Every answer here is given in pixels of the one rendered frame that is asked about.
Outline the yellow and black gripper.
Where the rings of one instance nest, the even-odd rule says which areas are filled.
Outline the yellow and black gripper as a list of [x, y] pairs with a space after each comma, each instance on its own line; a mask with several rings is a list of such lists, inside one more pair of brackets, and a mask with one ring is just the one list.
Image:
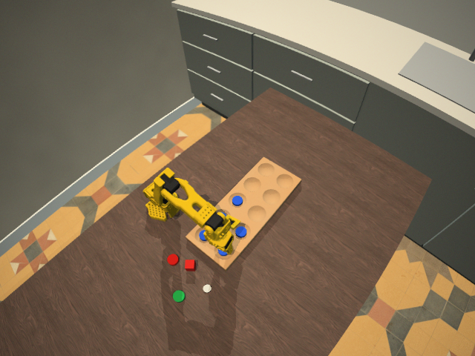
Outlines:
[[[240, 220], [231, 217], [229, 215], [226, 216], [230, 221], [231, 221], [231, 229], [235, 229], [235, 227], [240, 223]], [[234, 240], [234, 235], [228, 231], [227, 234], [224, 235], [222, 239], [219, 239], [218, 241], [213, 241], [209, 237], [206, 236], [206, 232], [203, 233], [204, 237], [206, 240], [209, 241], [209, 244], [213, 245], [214, 247], [217, 247], [219, 250], [227, 252], [227, 254], [231, 254], [233, 252], [232, 248], [232, 242]]]

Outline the red cube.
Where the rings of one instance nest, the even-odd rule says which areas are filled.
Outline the red cube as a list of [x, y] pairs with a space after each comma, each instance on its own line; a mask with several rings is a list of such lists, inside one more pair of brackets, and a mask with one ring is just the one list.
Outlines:
[[195, 271], [195, 269], [196, 269], [195, 260], [186, 260], [185, 270], [186, 271]]

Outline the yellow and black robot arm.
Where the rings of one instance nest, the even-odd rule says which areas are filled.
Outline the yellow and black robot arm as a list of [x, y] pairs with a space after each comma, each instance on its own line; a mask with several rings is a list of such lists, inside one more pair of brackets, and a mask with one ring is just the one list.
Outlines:
[[[174, 175], [171, 169], [165, 169], [154, 179], [154, 184], [144, 191], [150, 200], [145, 205], [150, 218], [165, 222], [166, 212], [172, 218], [181, 210], [201, 228], [206, 226], [207, 237], [214, 241], [222, 239], [231, 228], [231, 221], [223, 213], [217, 213], [217, 209], [198, 195], [189, 182], [174, 178]], [[187, 200], [178, 199], [175, 191], [179, 187], [185, 191]], [[198, 212], [192, 208], [195, 205], [201, 208]]]

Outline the green disc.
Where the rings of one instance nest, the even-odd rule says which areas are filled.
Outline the green disc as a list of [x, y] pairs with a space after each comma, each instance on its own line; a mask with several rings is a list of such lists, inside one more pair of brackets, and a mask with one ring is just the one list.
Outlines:
[[181, 290], [177, 290], [175, 293], [173, 293], [173, 299], [178, 303], [183, 302], [185, 297], [185, 294]]

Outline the red disc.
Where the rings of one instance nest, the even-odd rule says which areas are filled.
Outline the red disc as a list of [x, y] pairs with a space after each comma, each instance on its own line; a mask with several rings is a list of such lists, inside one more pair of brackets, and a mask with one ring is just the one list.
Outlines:
[[179, 263], [179, 258], [176, 254], [171, 254], [168, 256], [167, 261], [171, 266], [175, 266]]

